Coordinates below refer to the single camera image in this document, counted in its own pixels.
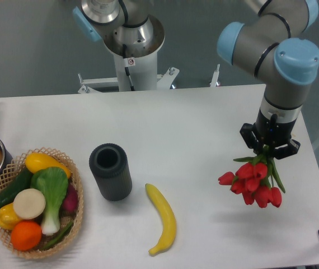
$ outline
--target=blue joint cap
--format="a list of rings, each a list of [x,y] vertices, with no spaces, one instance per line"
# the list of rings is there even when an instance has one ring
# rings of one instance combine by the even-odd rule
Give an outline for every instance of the blue joint cap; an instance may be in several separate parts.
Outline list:
[[[309,9],[309,22],[307,24],[306,29],[312,25],[318,16],[318,3],[317,0],[306,0],[307,7]]]
[[[102,38],[98,34],[98,32],[93,28],[93,26],[89,23],[89,21],[85,18],[82,12],[78,7],[74,8],[72,11],[72,15],[77,26],[80,30],[85,34],[87,38],[89,38],[92,42],[100,41]]]
[[[309,40],[286,39],[274,52],[278,72],[296,85],[311,84],[319,67],[319,48]]]
[[[244,24],[232,22],[222,31],[217,42],[217,53],[229,64],[233,64],[233,52],[240,30]]]

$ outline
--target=woven basket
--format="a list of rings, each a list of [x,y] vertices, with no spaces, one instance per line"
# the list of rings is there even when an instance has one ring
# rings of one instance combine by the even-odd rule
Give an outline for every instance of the woven basket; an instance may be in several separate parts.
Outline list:
[[[69,179],[69,183],[74,186],[77,191],[79,203],[78,208],[74,213],[67,213],[64,211],[60,212],[60,229],[64,228],[70,221],[73,221],[74,224],[68,233],[67,236],[63,238],[63,240],[53,246],[52,248],[41,251],[40,249],[50,240],[52,240],[55,236],[45,236],[41,238],[40,243],[33,249],[29,251],[18,251],[13,248],[12,243],[10,242],[10,230],[5,230],[0,227],[0,239],[13,254],[26,258],[26,259],[40,259],[45,258],[55,253],[61,251],[63,248],[68,246],[71,241],[76,237],[82,223],[82,215],[83,215],[83,190],[80,181],[79,172],[74,164],[74,162],[63,152],[60,152],[56,149],[46,149],[42,147],[41,149],[29,150],[27,153],[22,154],[21,156],[16,157],[12,160],[10,164],[4,169],[3,174],[0,176],[0,192],[2,189],[6,188],[10,182],[18,175],[21,169],[25,166],[25,159],[28,154],[32,152],[41,152],[52,156],[53,158],[60,161],[62,164],[66,165],[70,171],[72,172],[72,176]]]

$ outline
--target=red tulip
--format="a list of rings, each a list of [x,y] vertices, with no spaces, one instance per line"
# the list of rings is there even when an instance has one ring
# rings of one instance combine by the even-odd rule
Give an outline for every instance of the red tulip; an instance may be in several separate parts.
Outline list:
[[[236,175],[239,177],[239,180],[252,178],[254,175],[254,166],[251,163],[246,163],[238,169]]]
[[[271,195],[273,197],[273,200],[271,203],[273,204],[273,206],[279,207],[282,203],[282,193],[280,192],[279,188],[272,187]]]
[[[246,205],[252,205],[254,203],[254,197],[251,192],[243,192],[243,198]]]
[[[226,172],[224,175],[218,178],[220,185],[232,185],[234,174],[232,172]]]
[[[273,201],[273,195],[267,186],[259,186],[254,193],[254,199],[259,207],[265,208],[269,202]]]
[[[231,191],[235,194],[241,194],[245,191],[245,183],[241,180],[235,181],[232,185]]]
[[[260,179],[259,178],[250,178],[246,180],[245,182],[245,190],[248,192],[254,192],[258,189],[260,185]]]
[[[256,178],[259,178],[260,180],[265,178],[268,173],[268,167],[266,166],[266,164],[263,163],[257,163],[256,165],[254,165],[253,170],[254,176]]]

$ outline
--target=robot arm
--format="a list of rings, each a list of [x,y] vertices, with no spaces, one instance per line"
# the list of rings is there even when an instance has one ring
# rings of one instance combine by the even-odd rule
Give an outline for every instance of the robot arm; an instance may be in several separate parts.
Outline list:
[[[319,49],[295,38],[318,15],[316,0],[268,0],[251,26],[229,24],[221,33],[217,52],[266,84],[257,120],[245,123],[241,135],[259,154],[269,146],[272,157],[296,154],[299,142],[291,131],[319,66]]]
[[[120,26],[137,27],[148,19],[146,0],[82,0],[81,10],[103,39]]]
[[[157,52],[165,33],[148,14],[147,0],[81,0],[73,16],[88,38],[104,40],[114,56],[120,91],[157,88]]]

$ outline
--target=banana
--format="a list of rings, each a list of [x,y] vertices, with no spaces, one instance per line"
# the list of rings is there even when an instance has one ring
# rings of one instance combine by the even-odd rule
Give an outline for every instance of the banana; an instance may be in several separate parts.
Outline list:
[[[159,252],[164,252],[172,246],[176,238],[177,223],[175,214],[162,193],[154,185],[147,183],[145,187],[147,195],[159,212],[163,224],[162,234],[157,245],[148,251],[150,255],[155,256]]]

